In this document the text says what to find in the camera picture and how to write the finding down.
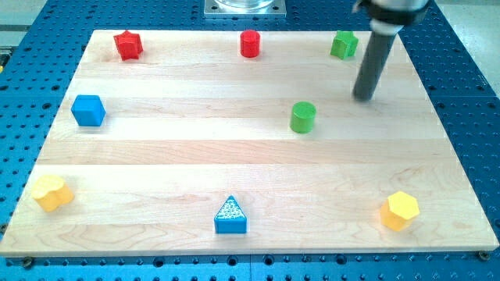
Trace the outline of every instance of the green cube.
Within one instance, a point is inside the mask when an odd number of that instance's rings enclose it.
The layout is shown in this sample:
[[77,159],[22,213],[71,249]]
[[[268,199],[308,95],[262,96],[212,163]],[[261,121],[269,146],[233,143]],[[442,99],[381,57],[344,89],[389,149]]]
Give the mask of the green cube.
[[353,56],[358,47],[358,38],[352,31],[337,31],[334,42],[331,45],[330,55],[337,56],[340,59]]

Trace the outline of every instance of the toy block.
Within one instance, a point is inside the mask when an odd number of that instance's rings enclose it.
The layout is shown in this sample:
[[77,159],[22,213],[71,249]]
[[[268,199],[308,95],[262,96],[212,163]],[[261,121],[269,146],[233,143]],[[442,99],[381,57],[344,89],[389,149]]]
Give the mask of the toy block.
[[141,36],[125,30],[122,34],[113,36],[116,49],[122,60],[139,59],[139,55],[144,51],[142,49]]
[[60,205],[68,204],[74,199],[73,192],[59,176],[41,176],[33,185],[31,197],[46,212],[56,210]]
[[97,95],[79,94],[71,106],[79,126],[101,126],[106,111]]
[[247,217],[232,195],[224,202],[213,221],[216,233],[247,233]]
[[240,53],[245,58],[255,58],[260,53],[260,34],[255,30],[245,30],[240,34]]
[[314,127],[316,107],[307,101],[294,104],[291,109],[290,128],[296,133],[308,133]]
[[382,224],[394,231],[401,231],[410,226],[419,214],[417,200],[402,191],[389,196],[380,209]]
[[358,38],[352,31],[337,31],[334,42],[331,45],[330,55],[335,55],[340,59],[353,56],[358,47]]

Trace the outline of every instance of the blue perforated table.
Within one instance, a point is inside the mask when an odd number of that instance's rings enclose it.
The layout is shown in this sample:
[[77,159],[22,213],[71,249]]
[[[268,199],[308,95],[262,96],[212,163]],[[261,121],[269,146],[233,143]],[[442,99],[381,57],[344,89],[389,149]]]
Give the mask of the blue perforated table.
[[[289,0],[284,19],[215,20],[203,18],[200,1],[49,0],[0,75],[0,223],[12,216],[94,29],[368,30],[366,14],[351,9]],[[498,235],[500,103],[434,3],[400,36]],[[0,280],[486,280],[500,275],[499,253],[0,258]]]

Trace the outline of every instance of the yellow block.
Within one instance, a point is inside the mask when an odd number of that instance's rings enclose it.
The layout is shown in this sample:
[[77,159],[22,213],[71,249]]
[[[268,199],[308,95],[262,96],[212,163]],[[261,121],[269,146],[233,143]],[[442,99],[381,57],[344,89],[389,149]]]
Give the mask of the yellow block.
[[46,212],[52,212],[60,205],[70,203],[74,195],[60,176],[46,175],[34,183],[31,197]]
[[402,191],[387,198],[380,209],[380,220],[383,225],[394,231],[401,231],[412,224],[420,214],[417,200]]

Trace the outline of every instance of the blue cube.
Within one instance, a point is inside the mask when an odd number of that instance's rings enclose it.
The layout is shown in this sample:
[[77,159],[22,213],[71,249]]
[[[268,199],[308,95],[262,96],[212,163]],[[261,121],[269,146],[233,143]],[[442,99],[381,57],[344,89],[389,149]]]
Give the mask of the blue cube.
[[101,126],[106,111],[98,95],[79,94],[71,106],[79,126]]
[[247,217],[233,196],[224,202],[213,221],[216,233],[247,233]]

